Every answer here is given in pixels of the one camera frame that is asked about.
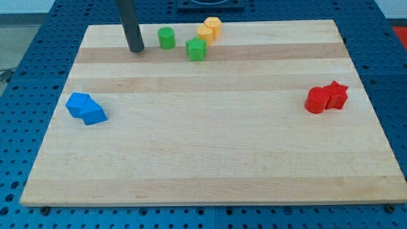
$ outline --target blue perforated surface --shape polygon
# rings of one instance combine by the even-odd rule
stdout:
[[[407,54],[373,0],[245,0],[243,11],[177,11],[175,1],[137,6],[142,23],[208,15],[225,22],[334,19],[407,175]],[[87,26],[118,23],[114,1],[55,1],[0,98],[0,228],[407,228],[407,205],[52,208],[47,216],[22,207],[18,199]]]

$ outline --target black pole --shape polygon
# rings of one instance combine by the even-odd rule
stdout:
[[[144,43],[142,42],[139,21],[133,0],[116,0],[116,2],[121,24],[126,34],[128,48],[135,53],[143,51]]]

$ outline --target wood grain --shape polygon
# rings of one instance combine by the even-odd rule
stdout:
[[[407,201],[407,184],[331,20],[225,23],[204,62],[183,44],[197,24],[120,25],[85,34],[34,163],[26,206],[302,205]],[[241,30],[246,36],[241,37]],[[308,90],[347,86],[339,111],[311,114]],[[90,93],[107,122],[64,104]]]

